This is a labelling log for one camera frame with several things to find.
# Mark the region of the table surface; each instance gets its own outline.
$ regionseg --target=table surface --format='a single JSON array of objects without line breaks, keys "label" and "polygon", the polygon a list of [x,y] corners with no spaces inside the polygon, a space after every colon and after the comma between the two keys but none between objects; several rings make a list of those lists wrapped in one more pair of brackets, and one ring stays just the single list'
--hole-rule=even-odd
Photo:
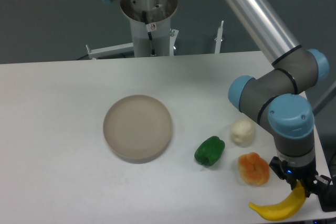
[{"label": "table surface", "polygon": [[[266,222],[248,202],[280,202],[290,186],[274,173],[261,187],[241,180],[241,154],[269,162],[276,149],[258,125],[248,147],[229,139],[244,115],[227,92],[271,69],[261,52],[0,65],[0,223]],[[118,158],[103,136],[107,111],[132,94],[160,100],[173,120],[167,149],[145,164]],[[205,168],[194,152],[212,135],[226,148]],[[317,170],[330,176],[315,136]],[[312,195],[288,221],[335,216]]]}]

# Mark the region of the yellow banana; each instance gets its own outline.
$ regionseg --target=yellow banana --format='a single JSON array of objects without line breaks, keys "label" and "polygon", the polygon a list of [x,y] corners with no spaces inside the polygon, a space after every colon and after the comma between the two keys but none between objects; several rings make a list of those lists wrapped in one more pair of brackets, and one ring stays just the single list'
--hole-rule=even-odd
[{"label": "yellow banana", "polygon": [[293,191],[282,202],[274,205],[258,206],[250,202],[248,205],[265,220],[285,220],[293,216],[306,201],[306,195],[300,181],[297,182]]}]

